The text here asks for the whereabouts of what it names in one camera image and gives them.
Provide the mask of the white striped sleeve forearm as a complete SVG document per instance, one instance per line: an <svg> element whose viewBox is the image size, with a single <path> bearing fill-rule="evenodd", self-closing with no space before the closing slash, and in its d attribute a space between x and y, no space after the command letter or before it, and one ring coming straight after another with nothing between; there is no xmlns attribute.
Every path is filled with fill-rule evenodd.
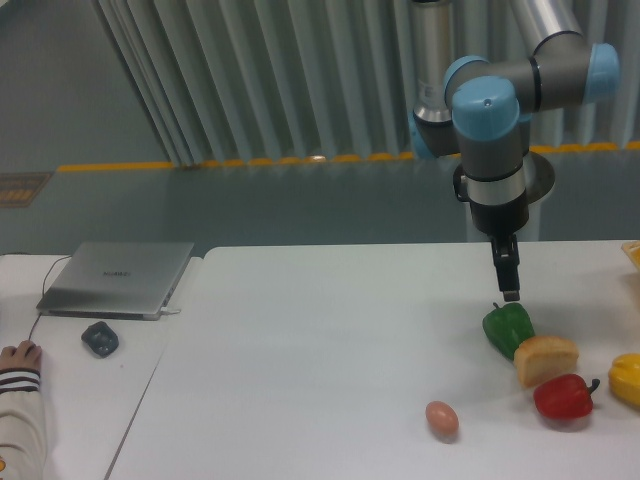
<svg viewBox="0 0 640 480"><path fill-rule="evenodd" d="M40 373L1 371L1 478L42 479L47 458Z"/></svg>

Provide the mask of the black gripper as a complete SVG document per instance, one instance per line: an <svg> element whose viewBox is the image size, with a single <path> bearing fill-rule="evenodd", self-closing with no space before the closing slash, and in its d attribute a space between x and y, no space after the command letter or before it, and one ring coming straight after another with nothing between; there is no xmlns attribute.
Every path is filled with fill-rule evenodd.
<svg viewBox="0 0 640 480"><path fill-rule="evenodd" d="M476 229L490 236L493 265L504 300L519 301L520 257L517 237L513 233L524 227L529 220L527 196L520 195L500 205L484 205L470 201L469 206Z"/></svg>

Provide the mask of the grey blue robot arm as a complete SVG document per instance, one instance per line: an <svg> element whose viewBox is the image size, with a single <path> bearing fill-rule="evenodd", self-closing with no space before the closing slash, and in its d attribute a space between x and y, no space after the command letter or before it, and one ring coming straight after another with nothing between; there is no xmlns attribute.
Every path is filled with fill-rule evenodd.
<svg viewBox="0 0 640 480"><path fill-rule="evenodd" d="M451 47L451 4L413 1L410 25L419 89L413 119L435 158L458 153L454 191L491 244L499 291L520 298L517 232L529 219L526 118L613 95L621 68L607 43L589 44L562 1L511 4L527 57L492 63Z"/></svg>

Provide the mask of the person's hand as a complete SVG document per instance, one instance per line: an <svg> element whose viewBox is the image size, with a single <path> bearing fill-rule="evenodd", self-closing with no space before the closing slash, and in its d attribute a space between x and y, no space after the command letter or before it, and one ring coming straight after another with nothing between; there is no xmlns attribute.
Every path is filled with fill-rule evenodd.
<svg viewBox="0 0 640 480"><path fill-rule="evenodd" d="M31 340L24 340L18 346L6 346L1 350L0 369L4 370L33 370L41 371L42 352L37 358L25 356L27 348L31 345Z"/></svg>

